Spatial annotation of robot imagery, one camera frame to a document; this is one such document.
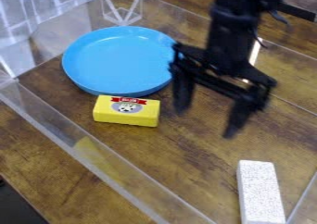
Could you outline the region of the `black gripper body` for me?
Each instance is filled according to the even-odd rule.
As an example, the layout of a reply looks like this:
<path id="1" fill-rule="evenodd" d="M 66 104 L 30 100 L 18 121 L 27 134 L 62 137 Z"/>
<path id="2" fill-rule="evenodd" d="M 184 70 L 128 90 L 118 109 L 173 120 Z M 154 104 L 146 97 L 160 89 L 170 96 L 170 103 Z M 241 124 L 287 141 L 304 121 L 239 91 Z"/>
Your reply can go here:
<path id="1" fill-rule="evenodd" d="M 251 65 L 248 61 L 239 68 L 227 70 L 205 61 L 207 51 L 188 44 L 174 44 L 174 60 L 170 63 L 184 68 L 193 76 L 194 85 L 201 84 L 217 93 L 237 100 L 251 87 L 272 91 L 277 81 Z"/>

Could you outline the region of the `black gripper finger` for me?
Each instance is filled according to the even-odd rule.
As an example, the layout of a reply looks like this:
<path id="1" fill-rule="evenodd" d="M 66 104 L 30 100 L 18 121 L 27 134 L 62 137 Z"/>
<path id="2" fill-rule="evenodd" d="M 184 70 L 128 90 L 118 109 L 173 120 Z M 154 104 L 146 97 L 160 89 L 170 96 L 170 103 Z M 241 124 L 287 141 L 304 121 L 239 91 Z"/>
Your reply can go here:
<path id="1" fill-rule="evenodd" d="M 192 106 L 194 79 L 192 74 L 180 66 L 172 65 L 173 96 L 177 114 L 184 114 Z"/>
<path id="2" fill-rule="evenodd" d="M 224 132 L 224 137 L 232 139 L 247 124 L 251 116 L 264 110 L 269 102 L 268 89 L 251 87 L 235 103 L 229 114 L 229 121 Z"/>

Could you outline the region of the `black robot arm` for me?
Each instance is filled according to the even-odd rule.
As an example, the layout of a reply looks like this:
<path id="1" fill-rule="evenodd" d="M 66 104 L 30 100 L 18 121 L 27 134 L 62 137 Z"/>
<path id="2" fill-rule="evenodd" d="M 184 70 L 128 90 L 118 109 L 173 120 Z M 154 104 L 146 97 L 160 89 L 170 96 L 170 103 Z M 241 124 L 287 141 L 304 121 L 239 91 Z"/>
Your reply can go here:
<path id="1" fill-rule="evenodd" d="M 259 22 L 264 11 L 279 21 L 281 0 L 216 0 L 211 10 L 209 40 L 205 48 L 174 44 L 170 63 L 174 107 L 182 113 L 192 106 L 197 84 L 235 99 L 224 133 L 232 138 L 253 113 L 268 105 L 277 81 L 249 62 L 253 44 L 259 42 Z"/>

